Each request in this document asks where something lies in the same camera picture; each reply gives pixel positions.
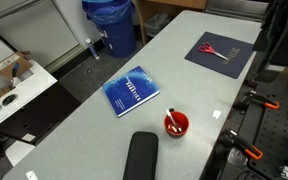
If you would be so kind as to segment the red and black mug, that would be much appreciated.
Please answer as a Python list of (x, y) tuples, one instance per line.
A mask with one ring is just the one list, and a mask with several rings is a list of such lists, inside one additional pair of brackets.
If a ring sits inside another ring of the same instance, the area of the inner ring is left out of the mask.
[(165, 131), (174, 138), (182, 137), (186, 134), (190, 122), (185, 114), (178, 111), (169, 111), (164, 118)]

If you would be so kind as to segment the blue robotics book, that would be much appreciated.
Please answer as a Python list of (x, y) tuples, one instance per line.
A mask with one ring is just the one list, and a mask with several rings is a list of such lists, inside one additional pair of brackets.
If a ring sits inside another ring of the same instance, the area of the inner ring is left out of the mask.
[(140, 66), (103, 84), (102, 89), (118, 117), (160, 93), (160, 88)]

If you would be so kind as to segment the black zippered pouch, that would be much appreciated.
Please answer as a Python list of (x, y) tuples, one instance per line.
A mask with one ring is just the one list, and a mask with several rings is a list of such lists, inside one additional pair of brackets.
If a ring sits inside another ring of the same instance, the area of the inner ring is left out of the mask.
[(155, 180), (158, 136), (137, 131), (132, 135), (123, 180)]

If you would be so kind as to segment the wooden desk cabinet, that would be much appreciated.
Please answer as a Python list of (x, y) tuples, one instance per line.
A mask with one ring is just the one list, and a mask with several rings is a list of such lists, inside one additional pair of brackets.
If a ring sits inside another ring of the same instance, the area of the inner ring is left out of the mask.
[(168, 14), (176, 17), (184, 10), (204, 12), (207, 0), (137, 0), (137, 10), (143, 45), (148, 43), (144, 22), (155, 14)]

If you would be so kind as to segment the white spray bottle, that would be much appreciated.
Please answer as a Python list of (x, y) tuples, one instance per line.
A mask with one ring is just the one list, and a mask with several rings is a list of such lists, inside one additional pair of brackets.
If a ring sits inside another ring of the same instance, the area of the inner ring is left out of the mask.
[(90, 49), (93, 57), (94, 57), (96, 60), (99, 60), (100, 57), (99, 57), (98, 54), (96, 53), (96, 50), (95, 50), (95, 48), (94, 48), (94, 46), (93, 46), (93, 43), (92, 43), (91, 39), (86, 39), (85, 42), (86, 42), (86, 44), (88, 45), (88, 47), (89, 47), (89, 49)]

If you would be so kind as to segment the blue trash bin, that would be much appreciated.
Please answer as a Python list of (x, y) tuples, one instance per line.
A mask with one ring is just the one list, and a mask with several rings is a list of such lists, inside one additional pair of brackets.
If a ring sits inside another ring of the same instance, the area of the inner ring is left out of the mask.
[(132, 0), (81, 0), (82, 9), (92, 21), (108, 53), (114, 58), (125, 58), (136, 50), (132, 15)]

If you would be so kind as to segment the orange black clamp near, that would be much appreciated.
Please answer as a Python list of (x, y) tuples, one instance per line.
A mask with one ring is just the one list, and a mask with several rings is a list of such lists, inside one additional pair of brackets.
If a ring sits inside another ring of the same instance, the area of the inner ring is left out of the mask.
[(227, 147), (235, 147), (253, 160), (259, 160), (263, 157), (263, 152), (261, 150), (248, 143), (233, 129), (225, 129), (220, 135), (220, 140)]

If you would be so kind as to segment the orange black clamp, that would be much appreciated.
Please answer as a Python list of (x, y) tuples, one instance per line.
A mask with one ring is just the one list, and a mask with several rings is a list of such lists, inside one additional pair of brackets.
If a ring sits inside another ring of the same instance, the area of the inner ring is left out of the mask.
[(273, 110), (278, 109), (280, 106), (280, 104), (277, 101), (273, 101), (273, 100), (269, 99), (268, 97), (266, 97), (260, 93), (257, 93), (254, 90), (251, 90), (250, 92), (246, 92), (244, 98), (239, 102), (239, 105), (246, 105), (247, 103), (251, 102), (252, 100), (260, 102), (266, 108), (270, 108)]
[(259, 160), (263, 157), (263, 152), (261, 150), (248, 143), (233, 129), (225, 129), (220, 135), (220, 140), (227, 147), (235, 147), (253, 160)]

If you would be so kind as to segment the navy Penn folder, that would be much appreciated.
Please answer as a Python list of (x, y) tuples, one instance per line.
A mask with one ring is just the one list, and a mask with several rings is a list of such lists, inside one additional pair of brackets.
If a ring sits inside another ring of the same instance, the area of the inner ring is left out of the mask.
[(237, 79), (253, 53), (252, 47), (251, 43), (205, 32), (185, 59)]

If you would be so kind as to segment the white side table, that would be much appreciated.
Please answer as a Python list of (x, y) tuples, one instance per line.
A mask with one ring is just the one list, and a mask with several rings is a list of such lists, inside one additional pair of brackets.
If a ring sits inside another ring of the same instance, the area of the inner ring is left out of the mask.
[[(0, 98), (0, 124), (57, 82), (35, 60), (30, 60), (30, 63), (32, 66), (29, 71), (32, 75), (19, 82), (14, 89)], [(3, 105), (3, 100), (10, 95), (15, 95), (15, 100), (8, 105)]]

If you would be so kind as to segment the orange black clamp far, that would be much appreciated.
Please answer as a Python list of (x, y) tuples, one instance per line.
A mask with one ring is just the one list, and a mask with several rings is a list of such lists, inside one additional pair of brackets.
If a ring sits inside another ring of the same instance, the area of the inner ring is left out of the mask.
[(260, 102), (266, 108), (270, 108), (273, 110), (278, 109), (280, 106), (280, 104), (277, 101), (273, 101), (273, 100), (269, 99), (268, 97), (266, 97), (260, 93), (257, 93), (254, 90), (251, 90), (250, 92), (246, 92), (244, 98), (239, 102), (239, 105), (246, 105), (247, 103), (251, 102), (252, 100)]

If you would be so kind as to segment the open cardboard box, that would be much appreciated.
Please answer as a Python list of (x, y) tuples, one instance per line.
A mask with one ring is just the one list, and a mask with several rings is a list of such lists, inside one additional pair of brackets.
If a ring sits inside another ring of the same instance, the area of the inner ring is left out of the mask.
[(0, 75), (12, 80), (14, 77), (27, 71), (32, 64), (28, 61), (27, 56), (30, 51), (15, 52), (11, 56), (0, 62)]

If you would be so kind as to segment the black monitor stand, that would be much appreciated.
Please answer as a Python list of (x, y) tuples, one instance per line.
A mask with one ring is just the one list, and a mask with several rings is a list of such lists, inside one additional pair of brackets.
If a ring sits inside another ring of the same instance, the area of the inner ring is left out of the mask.
[(253, 51), (259, 60), (257, 82), (271, 83), (288, 67), (288, 0), (270, 0)]

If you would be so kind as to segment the red handled scissors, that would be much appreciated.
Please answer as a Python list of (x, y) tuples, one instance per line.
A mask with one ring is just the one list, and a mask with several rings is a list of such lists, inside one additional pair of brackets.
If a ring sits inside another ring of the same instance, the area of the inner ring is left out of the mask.
[(214, 54), (216, 55), (217, 57), (223, 59), (223, 60), (227, 60), (227, 57), (225, 57), (224, 55), (216, 52), (213, 47), (208, 43), (208, 42), (204, 42), (201, 46), (198, 47), (198, 50), (200, 52), (203, 52), (203, 53), (209, 53), (209, 54)]

